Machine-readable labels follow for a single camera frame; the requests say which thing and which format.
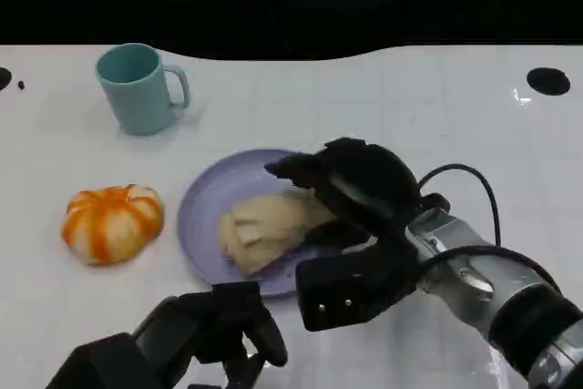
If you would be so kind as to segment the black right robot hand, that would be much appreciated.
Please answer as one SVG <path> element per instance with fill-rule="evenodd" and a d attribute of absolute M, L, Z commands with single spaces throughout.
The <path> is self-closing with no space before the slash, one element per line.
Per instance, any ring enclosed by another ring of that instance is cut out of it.
<path fill-rule="evenodd" d="M 405 217 L 421 199 L 401 159 L 358 138 L 337 138 L 318 152 L 292 153 L 264 168 L 311 190 L 338 220 L 395 246 L 404 245 Z"/>

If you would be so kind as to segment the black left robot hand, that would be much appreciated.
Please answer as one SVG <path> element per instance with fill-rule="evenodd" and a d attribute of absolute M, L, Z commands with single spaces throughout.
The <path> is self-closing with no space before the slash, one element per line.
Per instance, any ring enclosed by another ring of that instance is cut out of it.
<path fill-rule="evenodd" d="M 172 388 L 191 360 L 221 363 L 229 388 L 252 388 L 288 353 L 256 282 L 217 284 L 162 301 L 133 333 L 78 346 L 51 388 Z"/>

